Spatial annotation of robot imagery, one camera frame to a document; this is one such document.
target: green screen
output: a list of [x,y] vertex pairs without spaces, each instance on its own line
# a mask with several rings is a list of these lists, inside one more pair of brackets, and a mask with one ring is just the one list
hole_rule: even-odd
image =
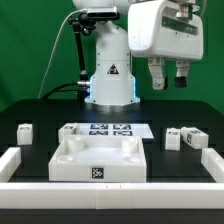
[[[175,62],[166,63],[168,89],[155,91],[147,59],[133,58],[137,95],[150,100],[198,100],[224,114],[223,0],[208,0],[203,18],[204,57],[193,62],[188,87],[176,89]],[[72,0],[1,0],[0,3],[0,111],[22,99],[37,98],[56,35],[65,17],[75,10]],[[116,22],[127,28],[127,17]],[[95,71],[95,35],[82,37],[89,75]],[[66,24],[44,90],[79,79],[74,33]],[[75,98],[74,93],[55,98]]]

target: small white block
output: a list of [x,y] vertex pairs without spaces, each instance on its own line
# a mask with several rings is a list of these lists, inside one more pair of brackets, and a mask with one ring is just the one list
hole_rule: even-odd
[[165,149],[180,150],[180,129],[168,128],[166,131]]
[[20,124],[17,129],[17,144],[32,145],[33,141],[33,125]]
[[78,123],[67,123],[62,128],[58,130],[58,141],[59,143],[62,142],[63,138],[66,135],[74,135],[77,134],[77,131],[79,129]]
[[183,141],[194,149],[208,148],[209,136],[197,128],[181,128]]

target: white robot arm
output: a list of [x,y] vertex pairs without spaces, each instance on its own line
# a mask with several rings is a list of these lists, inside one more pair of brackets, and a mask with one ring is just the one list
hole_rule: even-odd
[[133,56],[149,58],[155,90],[166,87],[165,59],[176,60],[175,86],[183,88],[190,60],[202,58],[202,21],[193,14],[198,9],[196,0],[145,1],[130,7],[129,47]]
[[87,9],[87,16],[91,12],[94,16],[104,15],[114,9],[115,13],[128,14],[128,34],[111,21],[96,26],[96,72],[90,80],[91,93],[86,103],[104,111],[123,111],[139,103],[135,78],[130,73],[129,50],[133,56],[149,58],[155,90],[166,87],[165,59],[177,61],[175,85],[185,87],[190,60],[203,56],[202,22],[193,14],[199,9],[197,2],[73,0],[78,9]]

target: blue light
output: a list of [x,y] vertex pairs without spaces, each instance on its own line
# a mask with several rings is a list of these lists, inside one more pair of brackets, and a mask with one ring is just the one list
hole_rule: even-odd
[[89,81],[90,81],[89,98],[92,99],[93,98],[93,77],[92,76]]
[[135,77],[133,77],[133,79],[134,79],[134,96],[133,96],[133,99],[136,99],[137,98],[137,96],[136,96],[136,79],[135,79]]

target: black table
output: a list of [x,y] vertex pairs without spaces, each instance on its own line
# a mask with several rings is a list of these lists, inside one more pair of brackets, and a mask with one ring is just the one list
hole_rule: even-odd
[[[209,135],[209,147],[224,153],[224,116],[197,101],[142,101],[123,113],[88,110],[74,100],[23,100],[0,114],[0,153],[16,146],[19,124],[33,124],[33,145],[22,146],[22,163],[10,182],[48,182],[48,162],[65,123],[146,123],[154,139],[144,140],[148,182],[213,183],[201,165],[201,150],[181,143],[165,150],[167,128],[197,127]],[[2,223],[222,223],[223,210],[0,210]]]

